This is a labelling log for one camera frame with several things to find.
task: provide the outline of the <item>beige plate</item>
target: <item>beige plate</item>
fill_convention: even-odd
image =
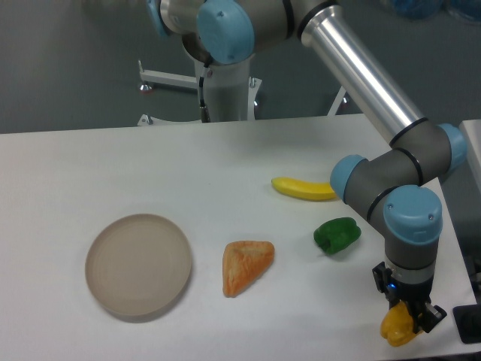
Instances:
[[[189,279],[189,242],[170,220],[136,214],[109,225],[93,242],[85,264],[94,297],[114,316],[151,320]]]

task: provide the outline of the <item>toy banana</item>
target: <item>toy banana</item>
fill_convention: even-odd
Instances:
[[[272,180],[274,189],[286,196],[309,201],[325,201],[336,198],[329,183],[311,183],[299,179],[278,177]]]

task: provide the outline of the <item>green pepper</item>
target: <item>green pepper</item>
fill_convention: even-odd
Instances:
[[[329,220],[314,231],[314,241],[327,254],[335,254],[348,247],[361,235],[353,218]]]

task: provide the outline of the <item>table surface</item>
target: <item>table surface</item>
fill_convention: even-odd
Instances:
[[[362,115],[0,135],[0,359],[405,359],[470,353],[452,316],[475,303],[444,206],[431,298],[447,318],[399,348],[379,336],[388,310],[371,269],[383,239],[339,200],[276,193],[271,178],[328,181],[342,157],[389,149]],[[94,300],[89,247],[121,217],[159,214],[192,247],[186,292],[149,323]],[[335,256],[315,228],[353,217],[362,236]],[[235,299],[222,294],[227,243],[268,240],[276,259]]]

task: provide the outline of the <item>orange triangular food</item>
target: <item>orange triangular food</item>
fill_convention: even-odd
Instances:
[[[266,241],[237,241],[227,244],[222,259],[224,295],[244,291],[274,261],[274,246]]]

